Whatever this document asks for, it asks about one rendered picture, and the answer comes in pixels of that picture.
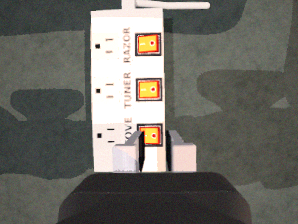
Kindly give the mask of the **white power strip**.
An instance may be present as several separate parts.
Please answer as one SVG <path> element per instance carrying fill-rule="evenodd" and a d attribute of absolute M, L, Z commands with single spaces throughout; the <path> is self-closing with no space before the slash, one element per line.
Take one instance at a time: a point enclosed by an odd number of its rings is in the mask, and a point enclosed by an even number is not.
<path fill-rule="evenodd" d="M 121 10 L 91 11 L 94 172 L 113 172 L 112 147 L 134 131 L 145 131 L 141 172 L 165 171 L 162 9 L 209 8 L 209 2 L 122 0 Z"/>

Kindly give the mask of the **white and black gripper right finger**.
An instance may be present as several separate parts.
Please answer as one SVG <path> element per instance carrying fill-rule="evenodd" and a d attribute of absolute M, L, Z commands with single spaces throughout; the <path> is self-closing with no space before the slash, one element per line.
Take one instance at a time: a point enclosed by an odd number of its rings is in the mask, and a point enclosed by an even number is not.
<path fill-rule="evenodd" d="M 176 130 L 166 130 L 166 160 L 172 173 L 196 172 L 196 146 L 184 143 Z"/>

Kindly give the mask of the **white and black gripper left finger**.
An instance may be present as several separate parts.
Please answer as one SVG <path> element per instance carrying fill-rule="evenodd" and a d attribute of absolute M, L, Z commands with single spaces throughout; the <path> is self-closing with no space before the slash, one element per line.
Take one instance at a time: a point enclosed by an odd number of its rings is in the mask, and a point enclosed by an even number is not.
<path fill-rule="evenodd" d="M 134 131 L 124 144 L 112 147 L 113 173 L 139 173 L 145 161 L 145 131 Z"/>

